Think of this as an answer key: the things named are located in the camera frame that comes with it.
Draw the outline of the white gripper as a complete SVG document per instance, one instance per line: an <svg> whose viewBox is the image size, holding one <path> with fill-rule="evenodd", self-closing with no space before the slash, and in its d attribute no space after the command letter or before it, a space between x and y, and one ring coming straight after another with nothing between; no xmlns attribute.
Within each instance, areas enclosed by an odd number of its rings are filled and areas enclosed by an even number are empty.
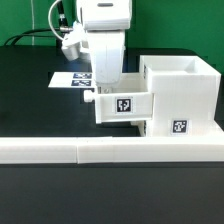
<svg viewBox="0 0 224 224"><path fill-rule="evenodd" d="M97 85L116 85L122 73L125 49L124 31L88 32L92 73ZM103 94L111 93L110 86L103 86Z"/></svg>

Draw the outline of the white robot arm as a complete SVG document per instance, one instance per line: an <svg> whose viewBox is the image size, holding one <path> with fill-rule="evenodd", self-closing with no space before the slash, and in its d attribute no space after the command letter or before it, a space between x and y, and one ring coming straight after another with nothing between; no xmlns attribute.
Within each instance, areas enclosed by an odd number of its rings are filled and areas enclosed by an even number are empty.
<svg viewBox="0 0 224 224"><path fill-rule="evenodd" d="M62 0L55 0L48 11L52 33L61 41L61 50L72 61L90 59L93 79L101 93L109 93L120 82L125 51L125 31L131 26L132 0L76 0L76 21L57 33L52 12Z"/></svg>

